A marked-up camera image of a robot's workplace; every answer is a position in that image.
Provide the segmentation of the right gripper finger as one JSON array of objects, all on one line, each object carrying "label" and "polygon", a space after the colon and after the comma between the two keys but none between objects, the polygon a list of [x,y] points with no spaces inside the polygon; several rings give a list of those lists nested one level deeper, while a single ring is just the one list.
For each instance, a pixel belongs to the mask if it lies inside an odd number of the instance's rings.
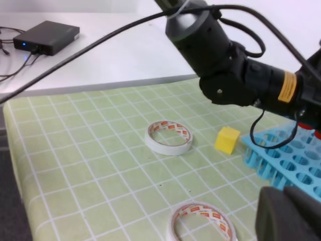
[{"label": "right gripper finger", "polygon": [[320,240],[320,202],[296,187],[263,187],[255,231],[260,241]]}]

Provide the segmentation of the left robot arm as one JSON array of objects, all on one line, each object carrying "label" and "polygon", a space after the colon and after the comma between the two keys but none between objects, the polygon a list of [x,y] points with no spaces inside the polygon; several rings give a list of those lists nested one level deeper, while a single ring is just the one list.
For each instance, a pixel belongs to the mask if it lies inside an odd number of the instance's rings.
[{"label": "left robot arm", "polygon": [[158,1],[167,15],[166,35],[200,79],[203,95],[218,105],[254,106],[320,128],[320,51],[300,58],[301,68],[287,72],[261,63],[228,38],[227,24],[262,41],[247,27],[224,19],[220,6],[205,1]]}]

